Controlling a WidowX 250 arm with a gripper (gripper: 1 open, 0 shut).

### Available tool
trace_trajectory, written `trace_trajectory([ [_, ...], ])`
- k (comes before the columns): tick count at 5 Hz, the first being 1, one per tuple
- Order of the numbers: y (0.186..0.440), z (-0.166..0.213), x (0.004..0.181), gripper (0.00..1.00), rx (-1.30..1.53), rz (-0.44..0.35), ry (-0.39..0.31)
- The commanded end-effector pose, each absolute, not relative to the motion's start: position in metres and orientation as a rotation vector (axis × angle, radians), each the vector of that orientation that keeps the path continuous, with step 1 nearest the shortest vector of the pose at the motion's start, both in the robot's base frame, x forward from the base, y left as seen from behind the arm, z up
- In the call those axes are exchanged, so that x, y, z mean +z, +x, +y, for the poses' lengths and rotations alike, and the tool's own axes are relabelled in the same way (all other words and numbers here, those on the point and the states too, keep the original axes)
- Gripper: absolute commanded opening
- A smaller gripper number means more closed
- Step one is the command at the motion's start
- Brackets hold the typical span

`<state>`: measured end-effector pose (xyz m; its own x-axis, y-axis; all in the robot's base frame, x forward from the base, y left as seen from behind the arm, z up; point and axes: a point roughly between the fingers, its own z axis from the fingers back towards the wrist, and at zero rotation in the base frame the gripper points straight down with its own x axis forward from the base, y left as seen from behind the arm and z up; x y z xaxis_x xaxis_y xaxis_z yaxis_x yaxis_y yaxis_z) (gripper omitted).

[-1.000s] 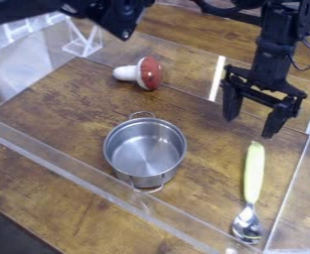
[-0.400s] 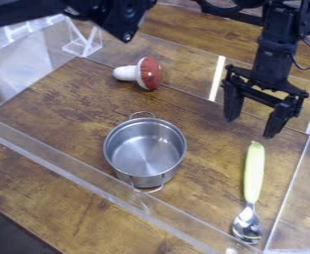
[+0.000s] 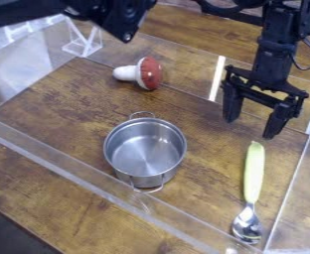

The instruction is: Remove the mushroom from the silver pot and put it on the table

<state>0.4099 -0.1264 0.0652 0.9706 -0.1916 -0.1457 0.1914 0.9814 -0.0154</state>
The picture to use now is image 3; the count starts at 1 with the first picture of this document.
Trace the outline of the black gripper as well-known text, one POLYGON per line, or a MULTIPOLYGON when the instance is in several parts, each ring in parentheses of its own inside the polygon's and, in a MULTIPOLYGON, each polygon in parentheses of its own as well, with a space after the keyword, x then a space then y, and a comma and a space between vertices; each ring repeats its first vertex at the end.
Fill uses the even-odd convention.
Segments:
POLYGON ((306 91, 288 81, 292 66, 296 64, 297 44, 258 42, 252 69, 226 66, 223 89, 223 117, 229 123, 241 114, 242 102, 249 99, 272 108, 262 137, 273 139, 292 118, 297 118, 306 91))

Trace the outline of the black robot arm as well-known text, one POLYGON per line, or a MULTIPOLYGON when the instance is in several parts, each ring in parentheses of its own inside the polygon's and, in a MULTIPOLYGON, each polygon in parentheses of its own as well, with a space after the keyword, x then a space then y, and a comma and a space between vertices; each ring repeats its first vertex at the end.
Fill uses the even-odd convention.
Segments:
MULTIPOLYGON (((310 36, 310 0, 297 7, 292 0, 233 0, 227 8, 207 0, 193 0, 202 12, 253 24, 262 28, 252 69, 226 67, 222 81, 223 117, 234 122, 246 99, 272 109, 262 137, 280 134, 288 121, 300 116, 309 93, 288 81, 297 67, 300 43, 310 36)), ((48 16, 64 14, 90 21, 120 42, 127 43, 142 26, 147 12, 158 0, 0 0, 0 28, 48 16)))

